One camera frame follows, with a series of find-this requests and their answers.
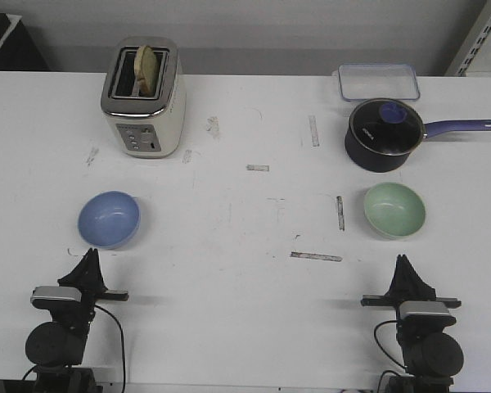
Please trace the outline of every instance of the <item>toaster control panel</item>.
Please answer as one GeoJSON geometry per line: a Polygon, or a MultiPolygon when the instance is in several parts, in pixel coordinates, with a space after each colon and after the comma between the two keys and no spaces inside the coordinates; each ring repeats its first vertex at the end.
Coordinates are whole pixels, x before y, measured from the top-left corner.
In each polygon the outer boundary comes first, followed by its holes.
{"type": "Polygon", "coordinates": [[[162,151],[153,124],[117,124],[116,128],[129,153],[162,151]]]}

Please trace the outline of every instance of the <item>white table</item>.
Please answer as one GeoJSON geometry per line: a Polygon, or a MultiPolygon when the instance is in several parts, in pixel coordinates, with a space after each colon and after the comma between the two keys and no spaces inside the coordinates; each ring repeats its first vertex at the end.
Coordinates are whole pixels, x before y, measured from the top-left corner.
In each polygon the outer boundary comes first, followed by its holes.
{"type": "MultiPolygon", "coordinates": [[[[130,294],[106,306],[124,326],[130,382],[374,388],[391,365],[372,329],[394,313],[359,300],[387,291],[405,253],[438,296],[462,300],[445,330],[466,357],[452,389],[491,391],[491,132],[426,140],[400,169],[374,174],[345,153],[348,108],[332,78],[185,78],[180,146],[142,160],[119,149],[101,113],[104,75],[0,73],[0,378],[30,367],[25,339],[50,320],[31,291],[56,285],[88,249],[81,207],[117,189],[142,209],[136,237],[100,252],[106,285],[130,294]],[[384,181],[423,197],[419,233],[389,241],[368,226],[363,194],[384,181]]],[[[425,122],[491,118],[491,79],[419,84],[425,122]]],[[[381,335],[399,357],[394,327],[381,335]]],[[[84,364],[121,380],[118,331],[103,314],[84,364]]]]}

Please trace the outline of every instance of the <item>white wall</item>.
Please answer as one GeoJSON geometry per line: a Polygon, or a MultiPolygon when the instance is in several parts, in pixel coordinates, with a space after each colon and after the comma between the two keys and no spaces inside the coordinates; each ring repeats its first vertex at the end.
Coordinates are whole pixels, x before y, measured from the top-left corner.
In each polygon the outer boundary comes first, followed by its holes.
{"type": "Polygon", "coordinates": [[[55,70],[105,71],[130,35],[171,38],[187,73],[330,74],[353,61],[442,75],[478,0],[0,0],[55,70]]]}

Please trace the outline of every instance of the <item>black pot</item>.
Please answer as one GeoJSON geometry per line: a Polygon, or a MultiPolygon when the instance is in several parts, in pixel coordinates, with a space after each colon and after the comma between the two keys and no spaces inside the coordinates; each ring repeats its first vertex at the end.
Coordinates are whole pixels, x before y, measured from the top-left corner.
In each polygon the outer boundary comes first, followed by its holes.
{"type": "Polygon", "coordinates": [[[397,169],[424,138],[449,131],[491,131],[491,120],[446,120],[424,124],[403,102],[375,98],[358,105],[349,117],[345,150],[372,172],[397,169]]]}

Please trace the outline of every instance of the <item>purple handle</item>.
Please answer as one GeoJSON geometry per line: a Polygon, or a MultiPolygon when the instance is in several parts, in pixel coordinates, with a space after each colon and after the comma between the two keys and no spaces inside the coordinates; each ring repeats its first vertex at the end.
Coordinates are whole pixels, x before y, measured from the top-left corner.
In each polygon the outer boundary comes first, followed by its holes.
{"type": "Polygon", "coordinates": [[[426,124],[426,138],[450,131],[491,131],[491,120],[444,120],[426,124]]]}

